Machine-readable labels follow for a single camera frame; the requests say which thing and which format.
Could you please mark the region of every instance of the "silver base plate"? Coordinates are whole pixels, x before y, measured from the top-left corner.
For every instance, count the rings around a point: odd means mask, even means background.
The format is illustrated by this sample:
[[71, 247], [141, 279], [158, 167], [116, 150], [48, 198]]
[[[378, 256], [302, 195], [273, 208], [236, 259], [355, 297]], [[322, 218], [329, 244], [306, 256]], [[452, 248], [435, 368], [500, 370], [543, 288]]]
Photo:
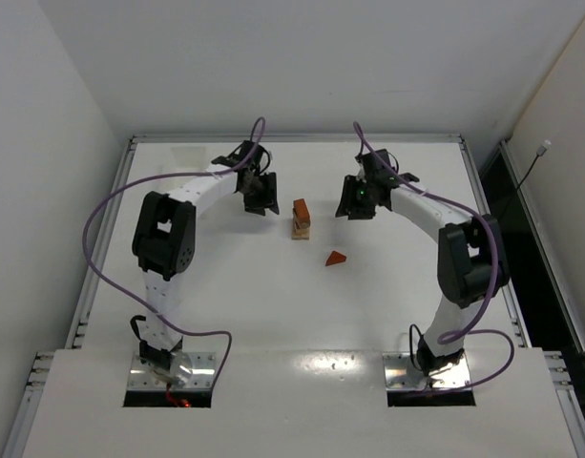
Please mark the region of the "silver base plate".
[[[187, 353], [187, 356], [192, 362], [192, 375], [185, 385], [173, 385], [171, 391], [175, 393], [210, 391], [216, 372], [216, 353]], [[127, 391], [164, 391], [166, 387], [166, 377], [155, 373], [148, 364], [142, 364], [139, 354], [134, 354]]]
[[387, 392], [416, 392], [458, 388], [456, 392], [469, 392], [471, 388], [459, 389], [470, 384], [470, 372], [466, 355], [458, 364], [431, 372], [427, 377], [413, 367], [408, 352], [384, 353]]

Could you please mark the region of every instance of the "triangular prism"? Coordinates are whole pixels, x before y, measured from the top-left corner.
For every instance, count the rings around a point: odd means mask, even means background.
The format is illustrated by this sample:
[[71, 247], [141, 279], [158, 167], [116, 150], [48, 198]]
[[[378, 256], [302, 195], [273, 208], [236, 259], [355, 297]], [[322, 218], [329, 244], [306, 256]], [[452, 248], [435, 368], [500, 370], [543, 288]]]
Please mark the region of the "triangular prism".
[[347, 259], [346, 255], [342, 255], [338, 251], [333, 251], [332, 253], [330, 253], [330, 256], [326, 260], [326, 267], [332, 264], [340, 264], [341, 262], [345, 262], [346, 259]]

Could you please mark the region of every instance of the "white table surface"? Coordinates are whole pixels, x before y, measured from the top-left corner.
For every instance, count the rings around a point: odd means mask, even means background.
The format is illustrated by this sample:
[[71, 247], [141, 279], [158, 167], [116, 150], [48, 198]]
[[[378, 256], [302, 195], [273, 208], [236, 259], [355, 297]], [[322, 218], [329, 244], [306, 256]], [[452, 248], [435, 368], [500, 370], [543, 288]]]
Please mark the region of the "white table surface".
[[[371, 221], [335, 219], [357, 143], [264, 143], [273, 152], [281, 214], [243, 213], [241, 196], [198, 221], [178, 324], [228, 329], [233, 351], [211, 409], [123, 408], [141, 306], [100, 284], [81, 350], [57, 352], [26, 457], [127, 456], [575, 456], [539, 350], [517, 350], [504, 376], [475, 389], [477, 406], [387, 408], [382, 351], [407, 349], [407, 329], [426, 329], [440, 299], [436, 245], [380, 209]], [[129, 180], [202, 168], [234, 144], [139, 144]], [[431, 192], [475, 207], [457, 143], [377, 143]], [[141, 294], [131, 240], [143, 196], [128, 191], [104, 272]], [[311, 240], [291, 240], [292, 200], [305, 198]], [[324, 267], [331, 250], [344, 264]], [[512, 334], [501, 295], [479, 327]], [[223, 338], [194, 339], [197, 350]], [[474, 380], [505, 360], [507, 344], [469, 337]], [[348, 374], [295, 362], [315, 350], [354, 350]]]

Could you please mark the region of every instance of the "black cable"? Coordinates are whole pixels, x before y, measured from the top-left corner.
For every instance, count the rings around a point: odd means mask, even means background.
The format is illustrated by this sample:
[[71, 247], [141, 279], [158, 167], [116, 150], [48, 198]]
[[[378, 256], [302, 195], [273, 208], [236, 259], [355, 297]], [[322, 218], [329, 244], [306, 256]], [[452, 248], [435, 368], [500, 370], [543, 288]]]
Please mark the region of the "black cable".
[[271, 153], [269, 153], [268, 151], [266, 152], [266, 159], [267, 159], [266, 165], [264, 166], [264, 168], [262, 170], [258, 171], [258, 175], [262, 175], [271, 166]]
[[358, 156], [361, 156], [364, 151], [365, 151], [365, 143], [362, 140], [360, 140], [360, 153], [358, 153]]
[[393, 155], [390, 152], [387, 152], [389, 154], [389, 156], [394, 159], [394, 162], [396, 162], [396, 168], [394, 169], [396, 171], [396, 173], [400, 172], [400, 164], [398, 163], [398, 159], [396, 158], [395, 155]]
[[145, 321], [146, 317], [144, 317], [143, 315], [135, 315], [129, 320], [129, 323], [131, 324], [131, 329], [133, 329], [133, 333], [136, 335], [139, 341], [142, 341], [143, 339], [141, 339], [141, 336], [139, 335], [139, 326], [137, 325], [137, 322]]
[[415, 355], [414, 355], [414, 351], [413, 351], [413, 329], [417, 330], [417, 334], [419, 334], [420, 339], [422, 337], [424, 337], [424, 334], [422, 334], [422, 331], [419, 329], [419, 327], [415, 323], [413, 323], [411, 326], [408, 327], [408, 349], [409, 349], [410, 363], [413, 364], [413, 367], [415, 367], [418, 371], [421, 372], [422, 369], [417, 367], [417, 364], [415, 363]]
[[530, 172], [532, 171], [533, 166], [536, 165], [536, 162], [541, 157], [542, 157], [542, 155], [536, 155], [536, 157], [533, 159], [532, 165], [530, 165], [530, 168], [528, 169], [528, 171], [525, 173], [525, 175], [523, 176], [523, 178], [521, 178], [521, 181], [519, 181], [519, 184], [516, 185], [516, 187], [514, 188], [514, 191], [512, 191], [511, 196], [509, 197], [509, 200], [506, 202], [506, 205], [504, 206], [504, 210], [502, 210], [502, 212], [500, 213], [500, 216], [498, 217], [498, 220], [502, 221], [502, 218], [506, 215], [507, 210], [511, 206], [512, 200], [514, 199], [514, 197], [519, 192], [519, 189], [521, 189], [521, 185], [526, 180], [526, 178], [530, 176]]

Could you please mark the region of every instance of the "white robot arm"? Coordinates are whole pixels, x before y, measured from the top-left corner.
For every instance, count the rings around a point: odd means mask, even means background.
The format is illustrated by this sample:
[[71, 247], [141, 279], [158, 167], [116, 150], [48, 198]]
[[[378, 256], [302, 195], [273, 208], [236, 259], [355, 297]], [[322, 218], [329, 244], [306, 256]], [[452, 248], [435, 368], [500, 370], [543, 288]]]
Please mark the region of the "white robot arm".
[[[218, 200], [240, 192], [245, 211], [265, 215], [265, 210], [278, 214], [275, 173], [266, 173], [270, 153], [257, 145], [257, 151], [241, 169], [235, 169], [250, 153], [254, 143], [244, 141], [229, 156], [221, 156], [186, 184], [169, 193], [149, 193], [144, 198], [133, 240], [133, 253], [139, 260], [146, 285], [147, 301], [158, 315], [175, 322], [180, 303], [183, 273], [195, 254], [195, 230], [198, 217]], [[261, 165], [267, 158], [268, 164]], [[177, 348], [181, 336], [157, 315], [148, 312], [145, 326], [136, 326], [144, 353], [162, 356]]]
[[[389, 164], [386, 150], [376, 152]], [[357, 176], [345, 177], [337, 217], [372, 219], [377, 205], [409, 219], [438, 243], [438, 281], [443, 291], [436, 315], [419, 342], [417, 361], [428, 375], [432, 370], [456, 363], [464, 351], [464, 337], [450, 343], [439, 342], [439, 337], [450, 331], [459, 331], [476, 316], [487, 291], [491, 271], [491, 254], [485, 231], [477, 221], [447, 204], [425, 198], [408, 189], [392, 177], [371, 154], [358, 155], [361, 165]], [[419, 179], [403, 174], [413, 186], [425, 190]], [[498, 247], [499, 271], [497, 287], [509, 280], [509, 270], [497, 221], [485, 215]], [[478, 248], [472, 256], [469, 246]]]

